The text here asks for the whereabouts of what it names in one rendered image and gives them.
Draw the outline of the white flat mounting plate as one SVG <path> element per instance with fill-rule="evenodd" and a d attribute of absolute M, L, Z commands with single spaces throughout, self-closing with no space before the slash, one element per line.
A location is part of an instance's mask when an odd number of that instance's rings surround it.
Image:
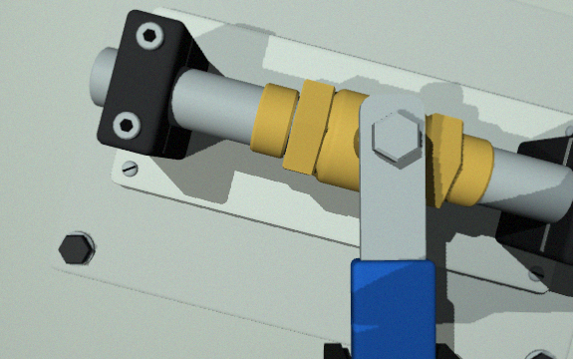
<path fill-rule="evenodd" d="M 515 0 L 115 0 L 164 7 L 573 115 L 573 16 Z M 89 97 L 50 255 L 57 270 L 351 345 L 360 247 L 116 184 Z M 573 266 L 538 293 L 436 267 L 436 343 L 460 359 L 567 359 Z"/>

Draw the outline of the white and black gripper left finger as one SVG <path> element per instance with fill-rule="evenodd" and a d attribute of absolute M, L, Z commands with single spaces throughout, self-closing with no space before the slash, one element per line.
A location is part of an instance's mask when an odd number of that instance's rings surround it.
<path fill-rule="evenodd" d="M 351 359 L 351 355 L 341 343 L 324 343 L 324 359 Z"/>

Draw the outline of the brass ball valve with blue handle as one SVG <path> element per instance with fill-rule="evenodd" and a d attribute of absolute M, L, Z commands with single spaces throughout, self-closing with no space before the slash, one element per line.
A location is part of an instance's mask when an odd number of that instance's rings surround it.
<path fill-rule="evenodd" d="M 435 267 L 543 293 L 573 266 L 573 115 L 164 7 L 89 89 L 114 183 L 360 247 L 351 359 L 436 359 Z M 379 94 L 426 138 L 359 130 Z"/>

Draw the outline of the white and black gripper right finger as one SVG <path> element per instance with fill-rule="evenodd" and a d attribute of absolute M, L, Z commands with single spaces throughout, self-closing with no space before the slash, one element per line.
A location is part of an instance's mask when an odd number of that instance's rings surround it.
<path fill-rule="evenodd" d="M 445 343 L 436 343 L 436 359 L 460 359 Z"/>

